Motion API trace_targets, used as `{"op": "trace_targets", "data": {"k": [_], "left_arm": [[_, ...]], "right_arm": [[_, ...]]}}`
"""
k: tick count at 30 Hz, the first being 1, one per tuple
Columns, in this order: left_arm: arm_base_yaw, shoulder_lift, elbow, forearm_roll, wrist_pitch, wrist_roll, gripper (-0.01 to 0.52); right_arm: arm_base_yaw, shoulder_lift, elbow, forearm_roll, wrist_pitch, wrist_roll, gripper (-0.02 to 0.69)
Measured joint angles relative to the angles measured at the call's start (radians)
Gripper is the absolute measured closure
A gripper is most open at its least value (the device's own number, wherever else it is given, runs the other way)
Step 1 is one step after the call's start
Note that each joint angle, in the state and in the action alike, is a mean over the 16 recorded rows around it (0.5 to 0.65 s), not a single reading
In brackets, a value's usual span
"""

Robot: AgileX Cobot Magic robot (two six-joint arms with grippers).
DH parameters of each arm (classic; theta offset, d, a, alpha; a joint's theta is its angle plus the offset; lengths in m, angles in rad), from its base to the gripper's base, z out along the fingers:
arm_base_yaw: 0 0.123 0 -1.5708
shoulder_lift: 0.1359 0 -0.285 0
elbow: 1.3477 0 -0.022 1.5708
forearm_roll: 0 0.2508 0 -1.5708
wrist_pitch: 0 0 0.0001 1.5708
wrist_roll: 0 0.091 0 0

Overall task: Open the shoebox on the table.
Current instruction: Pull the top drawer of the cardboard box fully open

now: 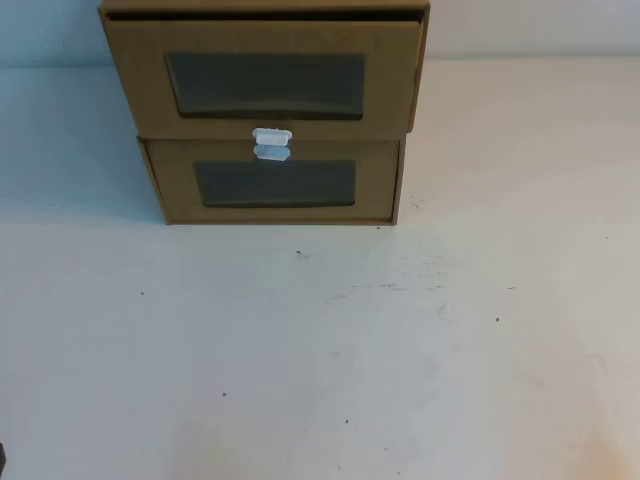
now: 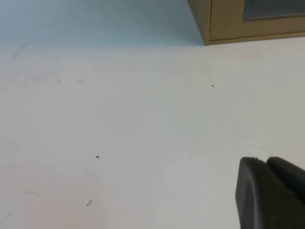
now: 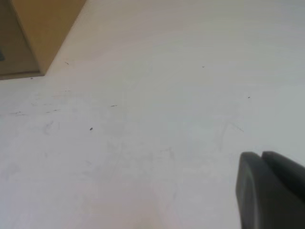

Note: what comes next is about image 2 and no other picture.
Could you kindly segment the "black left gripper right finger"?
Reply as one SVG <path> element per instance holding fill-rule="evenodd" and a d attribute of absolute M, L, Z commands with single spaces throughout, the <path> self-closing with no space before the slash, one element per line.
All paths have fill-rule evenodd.
<path fill-rule="evenodd" d="M 280 177 L 285 183 L 304 184 L 305 170 L 280 158 L 270 157 L 267 160 L 268 166 Z"/>

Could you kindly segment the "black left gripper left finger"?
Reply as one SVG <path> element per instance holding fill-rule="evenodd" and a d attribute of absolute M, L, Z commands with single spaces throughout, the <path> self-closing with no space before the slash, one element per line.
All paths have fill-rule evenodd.
<path fill-rule="evenodd" d="M 305 227 L 305 184 L 285 183 L 258 158 L 241 158 L 235 200 L 242 229 Z"/>

